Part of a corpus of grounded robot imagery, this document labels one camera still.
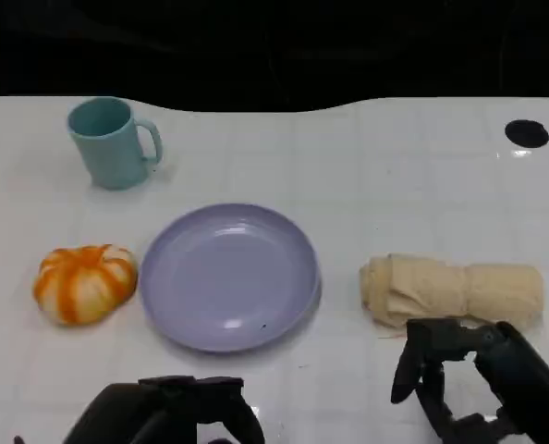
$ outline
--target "teal mug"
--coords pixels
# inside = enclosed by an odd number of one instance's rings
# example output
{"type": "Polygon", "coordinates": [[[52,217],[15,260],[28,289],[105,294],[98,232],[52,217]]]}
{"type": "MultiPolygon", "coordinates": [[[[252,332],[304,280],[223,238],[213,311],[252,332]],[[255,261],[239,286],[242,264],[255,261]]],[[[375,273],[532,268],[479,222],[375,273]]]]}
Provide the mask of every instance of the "teal mug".
{"type": "Polygon", "coordinates": [[[124,190],[149,176],[149,164],[162,160],[160,134],[152,122],[135,119],[130,106],[115,97],[96,97],[75,107],[67,127],[91,180],[108,190],[124,190]],[[137,127],[152,134],[155,157],[145,157],[137,127]]]}

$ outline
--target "white table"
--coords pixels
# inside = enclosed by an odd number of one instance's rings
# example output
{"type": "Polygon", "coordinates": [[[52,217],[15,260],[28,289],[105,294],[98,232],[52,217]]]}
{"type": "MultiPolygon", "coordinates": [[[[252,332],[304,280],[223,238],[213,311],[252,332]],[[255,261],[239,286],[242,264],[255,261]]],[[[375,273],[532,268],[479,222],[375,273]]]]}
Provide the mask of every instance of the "white table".
{"type": "MultiPolygon", "coordinates": [[[[0,444],[60,443],[106,384],[171,374],[243,376],[269,444],[436,442],[414,398],[389,402],[404,340],[381,339],[361,310],[357,271],[374,254],[537,265],[547,308],[528,337],[549,362],[549,144],[524,155],[504,134],[514,118],[549,130],[549,100],[374,100],[295,115],[134,103],[166,153],[124,192],[89,185],[65,130],[79,101],[0,98],[0,444]],[[114,242],[141,259],[174,218],[231,201],[290,216],[320,256],[319,311],[280,343],[186,351],[153,333],[138,296],[88,328],[55,327],[37,309],[31,283],[55,247],[114,242]]],[[[471,363],[449,365],[446,396],[456,414],[498,405],[471,363]]]]}

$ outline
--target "orange pumpkin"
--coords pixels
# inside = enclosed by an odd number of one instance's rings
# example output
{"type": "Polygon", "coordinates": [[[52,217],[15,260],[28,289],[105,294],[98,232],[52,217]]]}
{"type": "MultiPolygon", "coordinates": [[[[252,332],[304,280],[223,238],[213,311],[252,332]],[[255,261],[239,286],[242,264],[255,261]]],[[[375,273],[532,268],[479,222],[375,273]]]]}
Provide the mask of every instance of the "orange pumpkin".
{"type": "Polygon", "coordinates": [[[135,291],[133,255],[115,245],[57,249],[41,262],[34,299],[54,321],[66,325],[98,321],[135,291]]]}

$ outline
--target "plate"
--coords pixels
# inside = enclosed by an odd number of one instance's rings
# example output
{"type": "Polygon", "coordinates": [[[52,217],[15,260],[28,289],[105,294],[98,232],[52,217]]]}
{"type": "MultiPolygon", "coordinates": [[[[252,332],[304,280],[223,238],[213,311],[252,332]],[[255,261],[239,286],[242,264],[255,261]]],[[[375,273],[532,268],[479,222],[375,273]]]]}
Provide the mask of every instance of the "plate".
{"type": "Polygon", "coordinates": [[[238,352],[282,336],[315,308],[321,277],[307,236],[260,206],[227,203],[173,222],[141,266],[148,316],[170,339],[238,352]]]}

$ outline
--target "cloth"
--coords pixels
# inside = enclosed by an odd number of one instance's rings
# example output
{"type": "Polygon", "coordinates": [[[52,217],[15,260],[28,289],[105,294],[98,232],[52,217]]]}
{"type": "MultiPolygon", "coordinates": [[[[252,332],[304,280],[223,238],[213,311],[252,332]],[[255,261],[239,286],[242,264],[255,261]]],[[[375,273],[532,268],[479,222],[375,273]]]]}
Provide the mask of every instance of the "cloth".
{"type": "Polygon", "coordinates": [[[530,325],[543,311],[543,279],[530,265],[454,266],[389,254],[360,269],[360,295],[373,319],[401,327],[410,318],[472,316],[530,325]]]}

